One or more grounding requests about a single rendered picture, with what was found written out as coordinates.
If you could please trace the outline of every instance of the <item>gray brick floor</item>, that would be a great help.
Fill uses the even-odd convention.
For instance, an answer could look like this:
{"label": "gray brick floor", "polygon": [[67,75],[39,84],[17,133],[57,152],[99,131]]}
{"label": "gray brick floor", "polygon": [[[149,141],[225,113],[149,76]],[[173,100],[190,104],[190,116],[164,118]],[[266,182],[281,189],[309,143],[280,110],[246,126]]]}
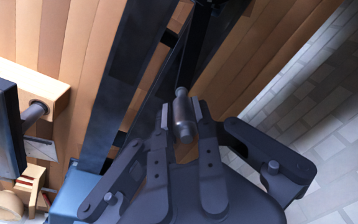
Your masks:
{"label": "gray brick floor", "polygon": [[[239,118],[318,168],[304,198],[285,210],[288,224],[358,224],[358,0],[345,0]],[[253,168],[220,150],[264,189]]]}

